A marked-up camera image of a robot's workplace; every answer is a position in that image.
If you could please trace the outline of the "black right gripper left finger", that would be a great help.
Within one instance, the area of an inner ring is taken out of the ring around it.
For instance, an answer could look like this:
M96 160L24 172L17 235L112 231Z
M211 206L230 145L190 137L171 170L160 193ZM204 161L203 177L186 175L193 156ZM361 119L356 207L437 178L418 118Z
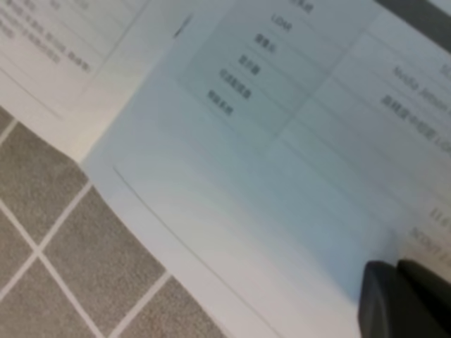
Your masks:
M362 337L430 337L433 319L396 269L370 261L364 269L358 323Z

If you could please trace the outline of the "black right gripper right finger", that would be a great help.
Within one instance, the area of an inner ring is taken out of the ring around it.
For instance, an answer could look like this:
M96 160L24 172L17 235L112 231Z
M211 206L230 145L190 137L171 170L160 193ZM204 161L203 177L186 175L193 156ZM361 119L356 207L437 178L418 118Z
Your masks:
M412 286L426 312L450 337L450 283L412 260L398 261L397 271Z

